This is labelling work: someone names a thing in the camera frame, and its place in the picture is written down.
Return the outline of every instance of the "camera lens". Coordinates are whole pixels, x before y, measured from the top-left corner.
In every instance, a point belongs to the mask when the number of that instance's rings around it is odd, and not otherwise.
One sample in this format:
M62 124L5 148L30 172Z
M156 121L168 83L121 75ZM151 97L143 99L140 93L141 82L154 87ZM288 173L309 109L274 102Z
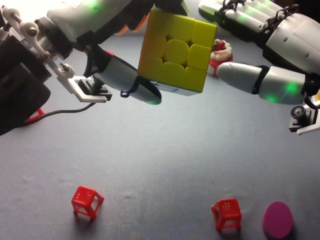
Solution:
M301 120L306 116L306 109L303 106L296 106L291 110L293 119Z

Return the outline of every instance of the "rubik's cube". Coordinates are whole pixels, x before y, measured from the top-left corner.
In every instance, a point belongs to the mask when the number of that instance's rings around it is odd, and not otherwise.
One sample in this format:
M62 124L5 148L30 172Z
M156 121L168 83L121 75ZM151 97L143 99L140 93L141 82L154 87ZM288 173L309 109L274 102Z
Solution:
M138 75L159 90L202 93L217 26L153 8L141 49Z

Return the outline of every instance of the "bolt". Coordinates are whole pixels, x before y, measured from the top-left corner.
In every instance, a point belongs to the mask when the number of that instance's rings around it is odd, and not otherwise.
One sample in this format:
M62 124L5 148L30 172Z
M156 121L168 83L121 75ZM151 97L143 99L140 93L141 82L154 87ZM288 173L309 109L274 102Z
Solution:
M35 36L37 36L38 31L34 27L30 27L28 29L27 33L29 34L30 37L35 37Z
M69 67L63 63L60 63L61 68L63 69L63 71L68 72L69 71Z

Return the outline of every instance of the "purple disc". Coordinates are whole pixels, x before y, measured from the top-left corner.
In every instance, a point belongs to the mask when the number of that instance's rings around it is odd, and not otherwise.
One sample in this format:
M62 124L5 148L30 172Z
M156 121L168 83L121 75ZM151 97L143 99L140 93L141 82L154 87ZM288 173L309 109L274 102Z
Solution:
M264 233L269 238L282 240L287 238L294 226L294 218L290 208L281 201L270 204L262 220Z

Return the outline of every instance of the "gray tabletop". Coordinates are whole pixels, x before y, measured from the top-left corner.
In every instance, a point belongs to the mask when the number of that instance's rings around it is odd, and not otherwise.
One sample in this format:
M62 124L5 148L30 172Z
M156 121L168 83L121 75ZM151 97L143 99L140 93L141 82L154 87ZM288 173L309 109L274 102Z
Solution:
M220 31L236 62L270 65L262 51ZM102 47L138 66L142 37ZM66 61L82 75L86 56ZM45 112L84 106L53 77ZM163 103L113 99L0 137L1 240L264 240L273 201L293 213L297 240L319 239L319 133L298 136L292 106L207 77L202 94L163 92ZM92 223L75 217L78 186L105 197ZM235 197L242 231L219 235L211 205Z

